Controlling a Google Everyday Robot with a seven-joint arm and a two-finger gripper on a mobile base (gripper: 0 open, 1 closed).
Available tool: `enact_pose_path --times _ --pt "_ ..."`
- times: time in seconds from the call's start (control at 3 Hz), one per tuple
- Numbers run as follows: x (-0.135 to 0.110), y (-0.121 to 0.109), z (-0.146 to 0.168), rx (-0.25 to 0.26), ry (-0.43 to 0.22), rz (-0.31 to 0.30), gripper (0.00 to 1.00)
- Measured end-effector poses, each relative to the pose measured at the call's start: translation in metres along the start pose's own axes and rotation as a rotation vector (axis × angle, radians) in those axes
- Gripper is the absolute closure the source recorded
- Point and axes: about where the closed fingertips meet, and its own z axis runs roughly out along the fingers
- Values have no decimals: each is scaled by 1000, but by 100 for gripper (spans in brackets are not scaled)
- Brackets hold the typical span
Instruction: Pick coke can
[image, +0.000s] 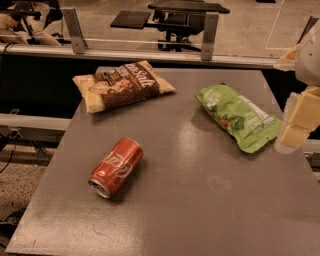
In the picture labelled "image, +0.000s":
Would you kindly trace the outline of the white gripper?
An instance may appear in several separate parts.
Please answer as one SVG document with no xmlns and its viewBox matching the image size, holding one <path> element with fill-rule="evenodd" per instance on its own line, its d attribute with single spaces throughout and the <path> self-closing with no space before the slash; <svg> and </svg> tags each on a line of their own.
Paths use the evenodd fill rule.
<svg viewBox="0 0 320 256">
<path fill-rule="evenodd" d="M 273 67 L 285 72 L 295 70 L 299 81 L 314 85 L 300 94 L 292 92 L 287 99 L 274 148 L 278 153 L 291 154 L 320 126 L 320 21 Z"/>
</svg>

